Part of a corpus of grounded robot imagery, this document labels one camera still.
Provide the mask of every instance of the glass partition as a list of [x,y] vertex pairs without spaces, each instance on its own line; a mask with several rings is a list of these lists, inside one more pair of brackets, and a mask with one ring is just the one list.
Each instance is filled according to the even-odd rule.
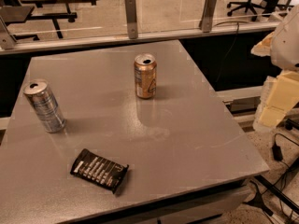
[[[228,12],[229,2],[247,0],[217,0],[213,26],[230,26],[232,24],[259,22],[271,22],[261,16],[263,9],[256,8],[258,16],[252,21],[252,13],[245,13],[244,8],[235,11],[231,16]],[[252,0],[260,4],[262,0]],[[298,4],[298,0],[292,0],[292,4]],[[97,0],[95,5],[91,2],[70,2],[69,10],[64,3],[43,4],[37,7],[31,4],[21,3],[22,6],[32,6],[34,10],[26,22],[11,23],[8,30],[14,35],[36,34],[41,41],[53,41],[60,39],[77,39],[87,37],[113,36],[114,38],[127,37],[127,20],[124,0]],[[205,0],[136,0],[137,26],[140,35],[147,33],[173,32],[184,30],[199,30],[199,22],[205,6]],[[58,28],[52,19],[46,18],[49,14],[70,14],[76,18],[70,22],[66,17],[57,19]],[[19,43],[38,42],[31,38],[18,39]]]

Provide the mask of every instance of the black package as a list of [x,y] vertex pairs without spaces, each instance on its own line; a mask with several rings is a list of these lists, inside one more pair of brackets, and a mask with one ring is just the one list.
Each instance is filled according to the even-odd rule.
[[124,167],[84,148],[76,158],[70,173],[105,189],[112,190],[114,193],[121,184],[128,168],[129,165]]

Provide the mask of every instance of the robotic hand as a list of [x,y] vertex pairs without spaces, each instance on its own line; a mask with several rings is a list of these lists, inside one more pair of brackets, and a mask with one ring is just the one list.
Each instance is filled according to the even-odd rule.
[[270,55],[272,64],[282,69],[263,84],[253,128],[269,132],[276,128],[299,102],[299,6],[293,7],[276,30],[254,46],[251,53]]

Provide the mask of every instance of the can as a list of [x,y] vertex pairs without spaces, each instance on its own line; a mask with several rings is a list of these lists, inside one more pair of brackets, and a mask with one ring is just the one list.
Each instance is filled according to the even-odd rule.
[[63,113],[46,80],[35,79],[30,81],[25,85],[23,94],[47,132],[56,133],[64,128],[65,119]]
[[135,57],[135,92],[143,99],[156,94],[157,63],[153,55],[142,53]]

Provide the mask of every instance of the chair base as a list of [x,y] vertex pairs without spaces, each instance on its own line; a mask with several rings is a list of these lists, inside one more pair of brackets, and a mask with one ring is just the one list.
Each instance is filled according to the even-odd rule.
[[260,5],[251,3],[251,0],[248,0],[247,2],[230,2],[230,3],[227,4],[227,8],[230,8],[232,5],[238,5],[238,7],[230,10],[227,13],[227,16],[231,17],[233,15],[234,11],[237,11],[239,9],[244,8],[245,9],[245,13],[247,13],[248,10],[250,10],[254,14],[254,16],[251,18],[252,21],[256,21],[257,15],[258,15],[258,13],[256,12],[256,10],[254,8],[264,9],[264,7],[262,7]]

